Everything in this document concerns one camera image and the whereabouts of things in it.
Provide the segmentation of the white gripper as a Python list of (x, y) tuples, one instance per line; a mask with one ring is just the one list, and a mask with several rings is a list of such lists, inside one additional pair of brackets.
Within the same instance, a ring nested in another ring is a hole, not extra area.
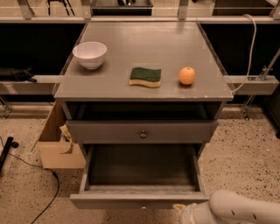
[(208, 202), (174, 204), (173, 208), (179, 213), (179, 224), (211, 224), (212, 214)]

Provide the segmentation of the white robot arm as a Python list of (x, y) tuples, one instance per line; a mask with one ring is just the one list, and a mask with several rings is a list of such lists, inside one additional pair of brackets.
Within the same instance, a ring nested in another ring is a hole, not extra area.
[(179, 224), (280, 224), (280, 204), (217, 190), (203, 203), (174, 204)]

